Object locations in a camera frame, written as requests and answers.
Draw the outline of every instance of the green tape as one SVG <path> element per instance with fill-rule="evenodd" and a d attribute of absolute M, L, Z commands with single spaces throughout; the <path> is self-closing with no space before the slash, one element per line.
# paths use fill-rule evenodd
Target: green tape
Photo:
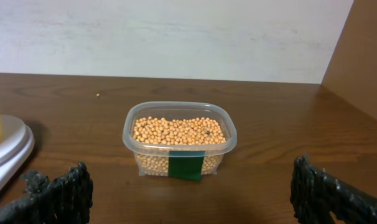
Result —
<path fill-rule="evenodd" d="M 204 156 L 205 151 L 170 151 L 168 176 L 200 181 Z"/>

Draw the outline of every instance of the wooden table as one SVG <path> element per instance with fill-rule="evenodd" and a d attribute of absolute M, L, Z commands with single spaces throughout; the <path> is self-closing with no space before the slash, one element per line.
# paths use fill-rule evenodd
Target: wooden table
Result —
<path fill-rule="evenodd" d="M 121 135 L 129 109 L 145 101 L 208 102 L 230 114 L 238 143 L 217 175 L 138 176 Z M 0 74 L 0 104 L 35 135 L 22 171 L 54 178 L 87 164 L 90 223 L 296 223 L 289 185 L 302 154 L 377 197 L 377 122 L 319 85 Z M 11 181 L 1 204 L 23 189 Z"/>

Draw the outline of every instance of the container rim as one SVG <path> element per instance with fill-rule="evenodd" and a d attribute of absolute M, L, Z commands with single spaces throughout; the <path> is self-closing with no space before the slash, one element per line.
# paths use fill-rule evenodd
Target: container rim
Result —
<path fill-rule="evenodd" d="M 200 106 L 204 108 L 209 108 L 209 110 L 215 111 L 219 113 L 228 123 L 228 128 L 231 132 L 231 137 L 226 140 L 224 143 L 219 143 L 219 144 L 208 144 L 208 145 L 166 145 L 166 144 L 148 144 L 144 142 L 139 142 L 130 135 L 130 126 L 131 123 L 133 122 L 133 116 L 134 114 L 142 109 L 145 108 L 154 108 L 158 107 L 159 105 L 162 104 L 169 104 L 171 106 Z M 225 154 L 227 152 L 230 152 L 237 143 L 237 132 L 236 128 L 233 124 L 233 121 L 231 120 L 229 114 L 222 108 L 220 108 L 217 105 L 213 105 L 211 103 L 198 103 L 198 102 L 184 102 L 184 101 L 148 101 L 148 102 L 143 102 L 140 103 L 134 107 L 132 107 L 128 115 L 126 116 L 125 119 L 125 124 L 123 128 L 123 134 L 122 134 L 122 139 L 123 143 L 125 146 L 130 149 L 133 152 L 140 153 L 140 154 L 145 154 L 145 155 L 150 155 L 150 156 L 169 156 L 169 155 L 158 155 L 158 154 L 153 154 L 151 152 L 146 153 L 145 151 L 153 151 L 153 150 L 158 150 L 158 149 L 170 149 L 173 151 L 173 149 L 179 149 L 180 151 L 207 151 L 208 153 L 206 156 L 215 156 L 215 155 L 220 155 L 220 154 Z M 216 149 L 209 149 L 210 146 L 216 147 Z"/>

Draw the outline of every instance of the brown wooden panel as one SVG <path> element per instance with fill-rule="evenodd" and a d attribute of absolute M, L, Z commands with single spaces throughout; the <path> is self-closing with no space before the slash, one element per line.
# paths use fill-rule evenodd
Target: brown wooden panel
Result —
<path fill-rule="evenodd" d="M 156 100 L 209 102 L 230 114 L 238 144 L 217 175 L 138 176 L 123 124 L 131 107 Z M 302 154 L 377 196 L 377 122 L 320 85 L 0 74 L 0 104 L 34 132 L 23 170 L 54 178 L 87 164 L 94 224 L 296 223 L 290 181 Z M 14 179 L 1 204 L 23 188 Z"/>
<path fill-rule="evenodd" d="M 377 0 L 356 0 L 323 86 L 377 119 Z"/>

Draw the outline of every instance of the kitchen scale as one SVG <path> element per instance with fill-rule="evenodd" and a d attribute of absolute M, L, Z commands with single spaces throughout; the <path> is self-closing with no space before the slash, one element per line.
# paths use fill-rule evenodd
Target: kitchen scale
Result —
<path fill-rule="evenodd" d="M 34 148 L 34 135 L 22 120 L 0 115 L 0 190 Z"/>

